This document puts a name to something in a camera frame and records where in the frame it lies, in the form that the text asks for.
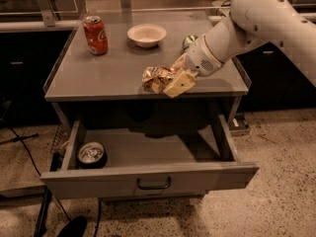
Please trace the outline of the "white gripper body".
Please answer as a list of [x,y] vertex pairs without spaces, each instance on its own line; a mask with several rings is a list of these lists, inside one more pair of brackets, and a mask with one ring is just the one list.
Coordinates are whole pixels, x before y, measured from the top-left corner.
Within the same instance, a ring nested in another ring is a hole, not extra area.
[[186,66],[200,77],[207,77],[221,69],[224,65],[210,50],[206,35],[198,37],[185,52]]

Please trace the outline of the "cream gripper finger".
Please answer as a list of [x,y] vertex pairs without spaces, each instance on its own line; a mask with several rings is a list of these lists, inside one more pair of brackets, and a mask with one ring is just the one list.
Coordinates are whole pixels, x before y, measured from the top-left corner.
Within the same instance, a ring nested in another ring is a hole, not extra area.
[[187,65],[185,63],[185,58],[186,55],[183,53],[176,61],[175,63],[171,66],[172,69],[174,70],[179,70],[179,69],[187,69]]
[[197,82],[197,73],[180,69],[171,83],[163,90],[170,98],[175,98],[190,90]]

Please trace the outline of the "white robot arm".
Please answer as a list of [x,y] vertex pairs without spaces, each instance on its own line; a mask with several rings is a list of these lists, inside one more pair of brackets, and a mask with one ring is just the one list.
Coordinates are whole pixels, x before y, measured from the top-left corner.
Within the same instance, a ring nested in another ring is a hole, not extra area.
[[272,43],[316,86],[316,25],[287,0],[231,0],[229,15],[190,45],[173,64],[163,93],[174,98],[221,69],[235,55]]

